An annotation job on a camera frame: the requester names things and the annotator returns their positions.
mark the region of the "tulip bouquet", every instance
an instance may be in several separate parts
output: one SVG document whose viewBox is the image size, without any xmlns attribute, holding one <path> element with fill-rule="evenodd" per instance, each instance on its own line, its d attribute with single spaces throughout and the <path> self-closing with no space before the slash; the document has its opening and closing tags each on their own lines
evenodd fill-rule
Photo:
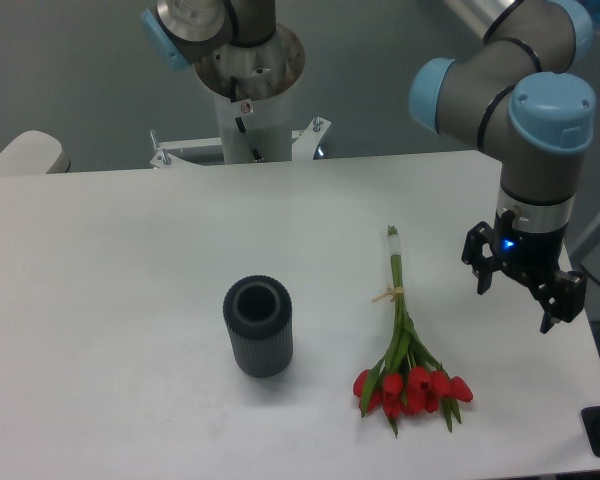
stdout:
<svg viewBox="0 0 600 480">
<path fill-rule="evenodd" d="M 396 420 L 400 414 L 418 415 L 442 409 L 447 428 L 452 431 L 452 416 L 462 423 L 458 402 L 470 402 L 473 393 L 460 377 L 450 378 L 447 371 L 424 346 L 407 311 L 402 285 L 400 239 L 396 227 L 389 227 L 389 250 L 393 289 L 374 298 L 391 297 L 395 303 L 393 336 L 389 348 L 376 365 L 364 370 L 353 384 L 360 399 L 362 417 L 382 405 L 389 425 L 398 436 Z"/>
</svg>

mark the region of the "white chair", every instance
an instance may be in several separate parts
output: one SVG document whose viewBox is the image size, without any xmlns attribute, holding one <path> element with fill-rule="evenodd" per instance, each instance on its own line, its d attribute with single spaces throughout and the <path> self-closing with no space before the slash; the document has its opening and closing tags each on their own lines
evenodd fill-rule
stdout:
<svg viewBox="0 0 600 480">
<path fill-rule="evenodd" d="M 64 173 L 71 165 L 58 140 L 31 130 L 0 152 L 0 177 Z"/>
</svg>

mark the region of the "blue joint cap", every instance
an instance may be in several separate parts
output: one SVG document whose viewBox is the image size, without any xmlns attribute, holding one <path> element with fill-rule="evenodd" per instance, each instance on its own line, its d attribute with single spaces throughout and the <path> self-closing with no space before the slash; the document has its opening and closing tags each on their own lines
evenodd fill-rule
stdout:
<svg viewBox="0 0 600 480">
<path fill-rule="evenodd" d="M 190 66 L 148 9 L 142 12 L 140 19 L 147 39 L 171 69 L 182 70 Z"/>
<path fill-rule="evenodd" d="M 409 112 L 420 124 L 438 133 L 436 111 L 440 88 L 447 70 L 455 60 L 434 58 L 420 69 L 409 91 Z"/>
<path fill-rule="evenodd" d="M 593 138 L 596 95 L 568 73 L 536 73 L 520 81 L 509 100 L 518 133 L 536 147 L 559 155 L 585 150 Z"/>
<path fill-rule="evenodd" d="M 580 5 L 576 0 L 548 0 L 549 3 L 555 3 L 565 9 L 576 35 L 576 51 L 573 56 L 574 63 L 580 60 L 591 47 L 593 43 L 593 21 L 587 9 Z"/>
</svg>

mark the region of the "red tulip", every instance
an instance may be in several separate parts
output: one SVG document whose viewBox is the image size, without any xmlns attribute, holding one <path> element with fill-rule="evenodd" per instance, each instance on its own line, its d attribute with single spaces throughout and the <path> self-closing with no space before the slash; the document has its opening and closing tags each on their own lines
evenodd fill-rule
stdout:
<svg viewBox="0 0 600 480">
<path fill-rule="evenodd" d="M 363 370 L 356 381 L 353 382 L 353 394 L 360 398 L 362 397 L 362 387 L 364 387 L 364 382 L 367 379 L 367 375 L 369 375 L 369 370 Z"/>
<path fill-rule="evenodd" d="M 407 406 L 411 409 L 414 415 L 424 410 L 425 401 L 426 392 L 407 386 Z"/>
<path fill-rule="evenodd" d="M 369 399 L 369 405 L 367 405 L 367 411 L 365 415 L 373 412 L 375 408 L 380 405 L 380 403 L 382 403 L 382 392 L 380 390 L 376 390 Z M 358 408 L 360 411 L 362 411 L 362 401 L 358 402 Z"/>
<path fill-rule="evenodd" d="M 415 390 L 429 390 L 429 372 L 424 367 L 413 367 L 407 377 L 407 383 Z"/>
<path fill-rule="evenodd" d="M 431 390 L 439 397 L 448 397 L 451 395 L 451 383 L 449 377 L 442 370 L 431 372 Z"/>
<path fill-rule="evenodd" d="M 425 399 L 424 409 L 428 413 L 433 413 L 437 412 L 439 407 L 440 404 L 438 402 L 438 396 L 435 393 L 433 393 L 433 391 L 429 390 Z"/>
<path fill-rule="evenodd" d="M 469 403 L 473 400 L 473 392 L 460 377 L 451 379 L 451 397 L 461 402 Z"/>
<path fill-rule="evenodd" d="M 382 392 L 385 396 L 396 398 L 402 392 L 404 380 L 399 373 L 390 373 L 382 382 Z"/>
<path fill-rule="evenodd" d="M 414 415 L 417 415 L 416 412 L 414 412 L 411 409 L 410 405 L 403 405 L 402 406 L 402 412 L 407 416 L 407 417 L 413 417 Z"/>
<path fill-rule="evenodd" d="M 385 397 L 385 400 L 382 402 L 382 409 L 387 417 L 398 418 L 398 415 L 402 412 L 402 402 L 397 397 L 395 399 L 387 399 Z"/>
</svg>

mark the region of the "metal bracket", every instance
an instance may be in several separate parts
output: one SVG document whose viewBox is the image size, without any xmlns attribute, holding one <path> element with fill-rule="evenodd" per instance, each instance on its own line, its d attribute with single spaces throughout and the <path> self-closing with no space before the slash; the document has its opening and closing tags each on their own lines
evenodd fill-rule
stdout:
<svg viewBox="0 0 600 480">
<path fill-rule="evenodd" d="M 323 158 L 325 152 L 320 145 L 322 138 L 329 130 L 331 122 L 325 118 L 316 117 L 305 130 L 294 130 L 291 132 L 291 138 L 294 141 L 292 145 L 292 160 L 306 161 L 314 158 Z M 197 140 L 181 140 L 175 142 L 159 142 L 156 132 L 149 132 L 154 156 L 151 159 L 151 165 L 155 168 L 172 166 L 175 163 L 182 162 L 191 166 L 201 164 L 182 160 L 182 157 L 191 156 L 210 157 L 222 155 L 222 141 L 216 138 L 201 138 Z M 164 158 L 171 160 L 171 165 L 164 162 Z"/>
</svg>

